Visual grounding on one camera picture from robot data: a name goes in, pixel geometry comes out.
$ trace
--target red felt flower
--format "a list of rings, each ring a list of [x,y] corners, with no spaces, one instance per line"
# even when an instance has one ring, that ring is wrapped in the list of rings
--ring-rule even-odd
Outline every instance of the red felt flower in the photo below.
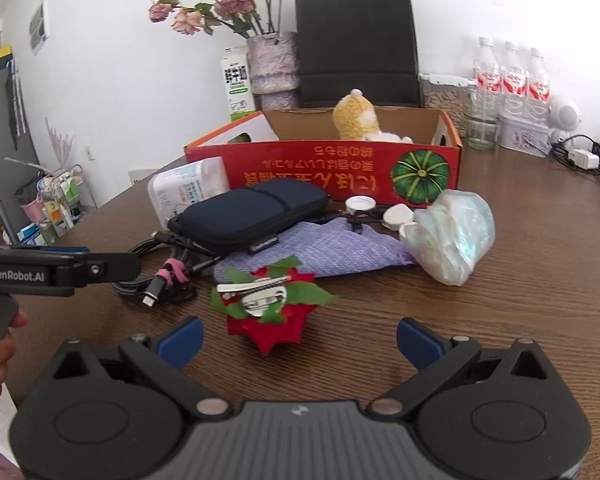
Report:
[[[278,343],[299,343],[309,314],[318,306],[331,303],[336,299],[335,296],[313,284],[315,278],[313,274],[298,272],[296,267],[300,264],[300,261],[292,256],[251,273],[256,279],[285,274],[290,278],[285,285],[289,304],[283,305],[282,308],[279,305],[272,306],[274,311],[270,317],[250,317],[240,303],[241,296],[220,298],[219,294],[213,291],[212,306],[227,314],[227,333],[249,337],[263,355],[268,355]],[[248,274],[241,274],[235,269],[231,274],[242,282],[248,282],[250,279]]]

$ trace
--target dried flower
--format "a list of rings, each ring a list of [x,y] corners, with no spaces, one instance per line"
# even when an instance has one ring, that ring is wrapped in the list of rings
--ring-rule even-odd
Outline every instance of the dried flower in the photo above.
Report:
[[[149,19],[154,23],[163,22],[172,12],[171,4],[153,4],[149,7]]]
[[[185,9],[180,9],[171,28],[180,34],[195,34],[205,27],[202,19],[202,12],[199,10],[187,12]]]
[[[214,10],[223,20],[230,20],[232,14],[253,12],[255,8],[251,0],[222,0]]]

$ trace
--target usb cable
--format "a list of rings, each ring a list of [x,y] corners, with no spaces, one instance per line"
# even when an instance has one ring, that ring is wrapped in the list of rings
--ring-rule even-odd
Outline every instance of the usb cable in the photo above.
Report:
[[[169,303],[192,301],[198,292],[191,279],[222,259],[221,256],[210,253],[186,238],[160,231],[156,231],[152,238],[140,242],[129,252],[144,256],[163,246],[171,249],[171,255],[153,276],[113,284],[120,296],[141,300],[148,307],[154,306],[157,301]],[[208,259],[196,263],[200,254]]]

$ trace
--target wall outlet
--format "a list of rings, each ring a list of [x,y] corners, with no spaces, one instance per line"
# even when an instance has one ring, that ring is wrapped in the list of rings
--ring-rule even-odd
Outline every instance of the wall outlet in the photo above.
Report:
[[[132,184],[137,184],[141,180],[146,179],[149,175],[154,174],[158,170],[129,170],[129,179]]]

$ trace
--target wood grain surface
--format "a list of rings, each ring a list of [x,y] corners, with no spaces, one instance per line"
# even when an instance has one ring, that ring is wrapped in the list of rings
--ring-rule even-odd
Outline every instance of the wood grain surface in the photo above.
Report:
[[[205,345],[187,372],[235,404],[251,399],[355,398],[364,403],[414,370],[398,353],[395,326],[412,316],[443,335],[470,334],[484,346],[536,339],[586,412],[593,442],[580,478],[600,480],[600,182],[507,150],[466,150],[460,189],[491,205],[496,242],[462,287],[442,285],[418,267],[319,280],[339,295],[311,317],[302,345],[260,356],[225,333],[209,307],[209,280],[190,304],[144,310],[109,285],[71,299],[19,298],[32,317],[16,331],[9,388],[32,386],[66,338],[113,345],[137,332],[157,334],[183,316],[205,324]],[[144,183],[133,186],[62,238],[93,251],[126,251],[158,228]],[[157,267],[163,255],[147,259]]]

